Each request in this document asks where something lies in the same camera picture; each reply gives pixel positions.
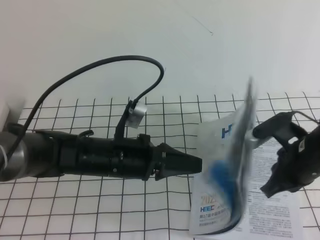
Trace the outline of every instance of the cable clip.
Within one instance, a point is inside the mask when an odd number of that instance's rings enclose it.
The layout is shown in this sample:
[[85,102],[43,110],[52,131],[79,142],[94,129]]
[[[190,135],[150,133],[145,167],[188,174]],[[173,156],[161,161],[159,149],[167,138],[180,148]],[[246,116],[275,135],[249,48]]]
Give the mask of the cable clip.
[[126,120],[126,125],[128,127],[137,129],[147,112],[147,106],[141,102],[135,105],[135,108],[129,108],[129,116]]

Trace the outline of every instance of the robotic arm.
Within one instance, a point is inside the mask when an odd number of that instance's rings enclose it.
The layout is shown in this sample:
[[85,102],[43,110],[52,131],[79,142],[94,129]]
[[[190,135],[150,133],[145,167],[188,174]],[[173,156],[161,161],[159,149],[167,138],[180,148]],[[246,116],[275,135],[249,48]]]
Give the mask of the robotic arm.
[[274,137],[282,145],[277,152],[277,163],[271,168],[271,177],[261,188],[268,198],[283,191],[295,193],[320,176],[320,126],[308,134],[292,122],[296,113],[319,124],[302,112],[280,112],[255,127],[252,132],[262,142]]
[[[89,137],[91,130],[79,135],[59,131],[35,130],[26,133],[45,98],[68,80],[98,66],[120,62],[142,61],[157,66],[157,81],[136,99],[129,101],[116,127],[114,139]],[[24,177],[48,178],[64,174],[94,175],[142,179],[150,175],[155,180],[199,173],[201,158],[180,152],[162,143],[154,146],[150,136],[140,134],[136,139],[125,138],[125,125],[138,128],[147,107],[139,99],[155,88],[164,76],[162,65],[145,56],[116,56],[84,66],[53,84],[37,101],[24,125],[9,124],[0,132],[0,181]]]

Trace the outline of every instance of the black cable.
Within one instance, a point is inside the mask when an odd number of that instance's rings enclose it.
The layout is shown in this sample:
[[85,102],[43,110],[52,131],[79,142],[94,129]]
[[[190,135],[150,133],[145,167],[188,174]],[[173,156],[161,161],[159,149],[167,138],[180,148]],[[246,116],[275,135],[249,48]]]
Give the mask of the black cable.
[[[28,118],[25,121],[25,124],[23,125],[23,128],[21,129],[21,132],[19,133],[19,135],[17,136],[16,140],[14,141],[13,145],[11,146],[11,148],[9,149],[8,153],[7,153],[7,159],[8,161],[10,160],[10,158],[12,157],[13,153],[15,152],[16,148],[18,147],[19,143],[21,142],[22,138],[25,136],[26,131],[28,130],[28,127],[32,121],[32,119],[34,118],[38,108],[41,106],[41,104],[44,102],[44,100],[47,98],[47,96],[52,93],[56,88],[58,88],[59,86],[61,86],[62,84],[66,83],[67,81],[69,81],[70,79],[88,71],[91,69],[94,69],[96,67],[99,67],[101,65],[105,65],[105,64],[110,64],[110,63],[114,63],[114,62],[120,62],[120,61],[142,61],[142,62],[147,62],[147,63],[151,63],[153,65],[156,65],[159,70],[160,70],[160,75],[158,77],[158,79],[155,81],[154,84],[152,84],[147,90],[145,90],[144,92],[142,92],[132,103],[132,107],[134,108],[137,104],[137,102],[139,101],[139,99],[141,99],[144,95],[146,95],[147,93],[149,93],[152,89],[154,89],[162,80],[162,78],[164,77],[164,73],[165,70],[163,68],[163,66],[160,64],[160,62],[154,60],[153,58],[150,57],[146,57],[146,56],[138,56],[138,55],[124,55],[124,56],[114,56],[114,57],[110,57],[110,58],[106,58],[106,59],[102,59],[93,63],[90,63],[86,66],[83,66],[81,68],[79,68],[78,70],[75,70],[74,72],[70,73],[69,75],[63,77],[62,79],[60,79],[59,81],[57,81],[56,83],[54,83],[51,87],[49,87],[38,99],[38,101],[35,103],[32,111],[30,112]],[[4,161],[0,161],[0,170],[2,169],[4,165]]]
[[304,116],[305,118],[315,122],[316,124],[319,124],[320,125],[320,122],[318,122],[317,120],[313,119],[312,117],[308,116],[307,114],[305,114],[304,112],[302,111],[292,111],[293,114],[301,114],[302,116]]

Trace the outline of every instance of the paper sheet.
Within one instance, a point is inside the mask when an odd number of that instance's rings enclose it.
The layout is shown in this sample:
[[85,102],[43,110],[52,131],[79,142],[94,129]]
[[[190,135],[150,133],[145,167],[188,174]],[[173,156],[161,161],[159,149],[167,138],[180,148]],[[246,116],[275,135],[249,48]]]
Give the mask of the paper sheet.
[[271,175],[281,145],[269,140],[253,151],[248,205],[242,222],[230,232],[211,236],[215,240],[301,240],[302,224],[296,194],[278,193],[267,198],[260,187]]

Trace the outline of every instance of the white table surface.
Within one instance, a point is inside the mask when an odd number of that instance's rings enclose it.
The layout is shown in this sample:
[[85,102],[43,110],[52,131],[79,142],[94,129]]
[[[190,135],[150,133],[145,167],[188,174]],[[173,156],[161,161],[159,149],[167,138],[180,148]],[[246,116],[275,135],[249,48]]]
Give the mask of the white table surface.
[[[259,97],[257,124],[291,109],[320,119],[319,93],[277,93]],[[92,129],[94,137],[112,138],[127,97],[57,99],[43,104],[30,125],[78,134]],[[197,124],[221,118],[242,104],[237,95],[188,95],[145,98],[146,117],[126,136],[151,135],[158,145],[196,154]],[[26,105],[23,124],[32,105]],[[311,121],[295,122],[312,131]],[[193,176],[155,182],[95,176],[22,178],[0,183],[0,240],[192,239],[188,217]],[[320,239],[320,179],[295,193],[305,240]]]

